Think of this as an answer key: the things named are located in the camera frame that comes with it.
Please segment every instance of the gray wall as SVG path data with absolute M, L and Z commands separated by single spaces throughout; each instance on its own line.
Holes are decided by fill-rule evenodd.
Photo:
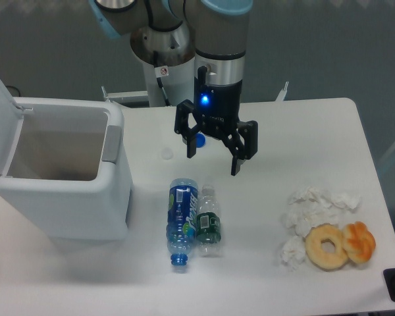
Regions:
M 145 89 L 128 37 L 107 39 L 86 0 L 0 0 L 0 77 L 30 97 Z M 287 80 L 288 99 L 353 99 L 377 160 L 395 140 L 395 0 L 255 0 L 242 100 Z M 382 187 L 393 212 L 395 166 Z

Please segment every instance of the plastic water bottle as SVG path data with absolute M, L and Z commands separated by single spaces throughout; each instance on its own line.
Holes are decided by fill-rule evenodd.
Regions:
M 203 186 L 198 201 L 196 239 L 201 255 L 219 255 L 221 241 L 220 207 L 212 186 Z
M 198 207 L 198 184 L 179 178 L 170 185 L 167 219 L 167 247 L 171 264 L 184 266 L 192 251 L 196 237 L 196 209 Z

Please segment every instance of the warning sticker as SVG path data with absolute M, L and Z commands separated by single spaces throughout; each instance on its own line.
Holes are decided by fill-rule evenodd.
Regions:
M 168 76 L 169 67 L 168 66 L 155 67 L 155 75 L 157 78 Z

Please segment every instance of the green-label water bottle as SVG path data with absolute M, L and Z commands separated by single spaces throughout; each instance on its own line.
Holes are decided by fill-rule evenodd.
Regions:
M 198 249 L 203 256 L 220 254 L 221 223 L 219 220 L 220 207 L 212 186 L 202 188 L 197 203 L 196 239 Z

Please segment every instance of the white table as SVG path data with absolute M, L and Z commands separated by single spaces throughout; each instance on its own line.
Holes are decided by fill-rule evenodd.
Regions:
M 192 159 L 173 132 L 175 108 L 124 109 L 135 190 L 121 242 L 50 240 L 0 198 L 0 315 L 320 315 L 395 309 L 382 271 L 395 267 L 395 235 L 356 106 L 348 99 L 243 104 L 259 123 L 259 151 L 237 176 L 221 142 Z M 161 158 L 169 147 L 174 157 Z M 212 179 L 222 205 L 223 256 L 195 255 L 175 273 L 166 248 L 171 180 Z M 341 225 L 375 235 L 368 264 L 324 272 L 280 264 L 281 219 L 304 186 L 360 193 Z

